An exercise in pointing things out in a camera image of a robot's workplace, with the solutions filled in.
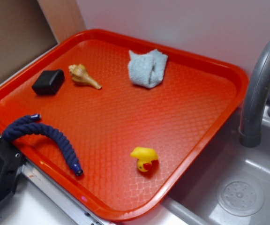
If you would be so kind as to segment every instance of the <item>blue rope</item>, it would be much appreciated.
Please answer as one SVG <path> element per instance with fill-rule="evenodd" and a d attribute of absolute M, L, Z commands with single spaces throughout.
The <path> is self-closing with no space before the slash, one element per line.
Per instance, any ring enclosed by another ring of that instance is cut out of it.
<path fill-rule="evenodd" d="M 69 168 L 74 171 L 76 176 L 81 176 L 83 170 L 69 140 L 58 129 L 43 123 L 35 123 L 40 119 L 39 114 L 21 117 L 8 125 L 3 131 L 2 138 L 8 142 L 12 142 L 24 135 L 35 134 L 47 136 L 57 143 Z"/>

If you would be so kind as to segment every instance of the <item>gray sink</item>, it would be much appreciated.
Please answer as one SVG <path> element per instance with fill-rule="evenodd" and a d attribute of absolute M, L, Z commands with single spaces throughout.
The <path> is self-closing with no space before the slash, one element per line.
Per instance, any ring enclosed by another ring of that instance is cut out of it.
<path fill-rule="evenodd" d="M 270 225 L 270 118 L 265 114 L 261 144 L 246 148 L 238 141 L 237 110 L 163 205 L 193 225 Z"/>

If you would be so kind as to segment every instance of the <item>towel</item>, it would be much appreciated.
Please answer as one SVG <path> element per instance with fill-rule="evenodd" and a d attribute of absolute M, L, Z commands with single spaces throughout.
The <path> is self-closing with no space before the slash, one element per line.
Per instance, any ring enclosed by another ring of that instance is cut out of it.
<path fill-rule="evenodd" d="M 163 80 L 168 56 L 157 49 L 143 55 L 129 51 L 131 61 L 128 64 L 132 83 L 153 88 Z"/>

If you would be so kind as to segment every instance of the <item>seashell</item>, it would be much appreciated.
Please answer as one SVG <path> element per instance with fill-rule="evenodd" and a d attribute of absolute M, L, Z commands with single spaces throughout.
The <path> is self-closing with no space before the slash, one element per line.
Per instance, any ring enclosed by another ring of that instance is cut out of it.
<path fill-rule="evenodd" d="M 101 89 L 102 86 L 98 84 L 91 76 L 89 76 L 87 69 L 82 64 L 70 65 L 68 67 L 73 81 L 78 85 L 88 85 L 96 89 Z"/>

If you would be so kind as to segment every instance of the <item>faucet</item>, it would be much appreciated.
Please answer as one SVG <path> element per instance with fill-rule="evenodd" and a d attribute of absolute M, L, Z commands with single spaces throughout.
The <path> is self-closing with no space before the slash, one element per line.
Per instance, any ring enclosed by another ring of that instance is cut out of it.
<path fill-rule="evenodd" d="M 239 141 L 243 146 L 252 148 L 261 142 L 261 124 L 269 93 L 270 41 L 263 49 L 247 87 L 239 126 Z"/>

